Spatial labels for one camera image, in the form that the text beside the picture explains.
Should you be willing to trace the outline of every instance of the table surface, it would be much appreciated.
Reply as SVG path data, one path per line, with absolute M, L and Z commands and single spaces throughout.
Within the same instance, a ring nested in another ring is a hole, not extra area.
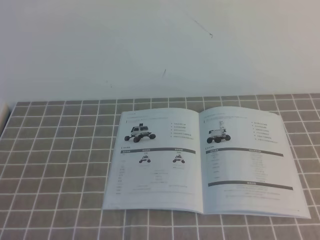
M 312 219 L 101 210 L 122 111 L 282 116 Z M 1 240 L 319 240 L 320 93 L 18 102 L 0 140 Z

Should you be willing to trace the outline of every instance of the small robot illustration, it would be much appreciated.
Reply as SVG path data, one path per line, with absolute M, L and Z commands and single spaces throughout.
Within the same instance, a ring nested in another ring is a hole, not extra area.
M 181 161 L 183 164 L 185 163 L 185 160 L 182 158 L 180 154 L 175 156 L 173 162 L 175 163 L 176 161 Z
M 226 134 L 226 129 L 224 127 L 224 122 L 220 121 L 220 129 L 210 130 L 210 137 L 207 138 L 206 142 L 208 144 L 212 143 L 214 140 L 217 144 L 221 142 L 221 140 L 229 141 L 231 137 Z
M 147 155 L 144 155 L 141 160 L 139 161 L 139 163 L 141 164 L 142 162 L 147 161 L 148 163 L 151 162 L 150 158 Z
M 124 140 L 129 141 L 130 138 L 133 138 L 133 142 L 137 143 L 143 137 L 149 137 L 150 139 L 155 139 L 156 135 L 148 131 L 148 127 L 144 126 L 143 123 L 140 123 L 139 126 L 134 126 L 131 130 L 131 136 L 125 136 Z

